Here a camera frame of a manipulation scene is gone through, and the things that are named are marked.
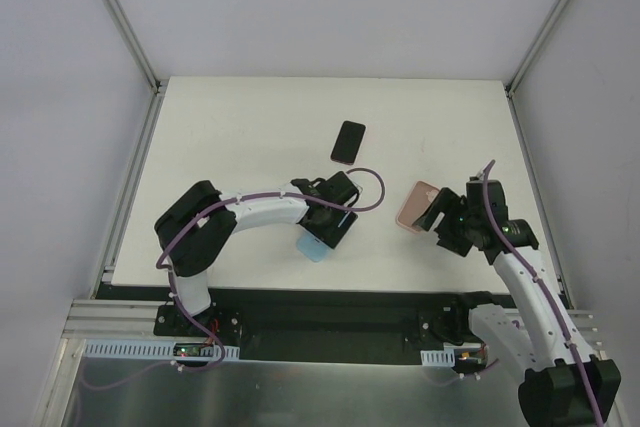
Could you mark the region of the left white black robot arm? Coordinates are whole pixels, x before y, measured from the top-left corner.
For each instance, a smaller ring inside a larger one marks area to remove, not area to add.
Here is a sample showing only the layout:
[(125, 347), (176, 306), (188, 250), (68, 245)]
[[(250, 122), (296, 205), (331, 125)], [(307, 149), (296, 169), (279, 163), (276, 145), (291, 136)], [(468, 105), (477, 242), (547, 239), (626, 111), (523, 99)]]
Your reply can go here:
[(229, 238), (248, 229), (298, 225), (304, 234), (297, 248), (313, 261), (335, 249), (358, 219), (353, 211), (360, 191), (344, 172), (328, 179), (294, 179), (277, 192), (240, 194), (224, 199), (208, 181), (187, 190), (155, 222), (162, 249), (157, 268), (166, 270), (177, 298), (174, 320), (165, 315), (158, 327), (176, 335), (207, 337), (216, 333), (207, 270)]

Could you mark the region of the light blue phone case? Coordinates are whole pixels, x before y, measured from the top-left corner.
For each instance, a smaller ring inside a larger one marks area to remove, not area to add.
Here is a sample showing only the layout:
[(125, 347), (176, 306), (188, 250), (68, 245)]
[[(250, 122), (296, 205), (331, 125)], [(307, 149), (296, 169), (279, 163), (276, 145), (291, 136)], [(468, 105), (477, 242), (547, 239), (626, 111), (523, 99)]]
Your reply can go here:
[(314, 263), (322, 262), (331, 248), (310, 233), (304, 233), (296, 242), (296, 249)]

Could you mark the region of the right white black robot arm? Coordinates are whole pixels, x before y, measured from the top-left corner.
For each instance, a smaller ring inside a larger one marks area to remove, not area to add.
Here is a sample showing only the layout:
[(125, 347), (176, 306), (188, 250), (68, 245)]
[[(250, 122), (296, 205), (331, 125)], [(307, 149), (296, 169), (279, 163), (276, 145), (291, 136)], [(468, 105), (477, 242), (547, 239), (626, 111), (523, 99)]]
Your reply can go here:
[(518, 384), (520, 410), (530, 426), (602, 426), (621, 384), (611, 359), (601, 360), (552, 290), (533, 229), (509, 215), (501, 183), (469, 179), (459, 196), (428, 187), (411, 227), (432, 231), (438, 246), (461, 257), (472, 249), (508, 288), (521, 322), (514, 324), (488, 292), (459, 295), (430, 323), (434, 336), (461, 345), (478, 339)]

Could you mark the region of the black smartphone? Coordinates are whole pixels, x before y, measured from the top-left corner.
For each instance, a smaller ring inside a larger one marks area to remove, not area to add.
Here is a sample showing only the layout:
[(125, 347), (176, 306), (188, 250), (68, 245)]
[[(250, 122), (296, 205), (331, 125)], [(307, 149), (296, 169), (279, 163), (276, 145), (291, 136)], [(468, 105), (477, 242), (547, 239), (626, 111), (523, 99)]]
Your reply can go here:
[(331, 151), (330, 159), (337, 163), (353, 165), (365, 132), (366, 126), (364, 124), (344, 121)]

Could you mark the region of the pink phone case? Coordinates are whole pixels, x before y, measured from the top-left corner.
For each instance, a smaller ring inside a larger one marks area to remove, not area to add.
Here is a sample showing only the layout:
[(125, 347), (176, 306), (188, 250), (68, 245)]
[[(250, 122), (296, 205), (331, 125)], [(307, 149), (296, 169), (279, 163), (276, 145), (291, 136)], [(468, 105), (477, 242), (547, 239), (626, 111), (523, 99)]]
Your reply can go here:
[(414, 234), (422, 232), (423, 229), (416, 227), (414, 223), (426, 212), (439, 191), (438, 187), (424, 181), (417, 181), (396, 216), (396, 224)]

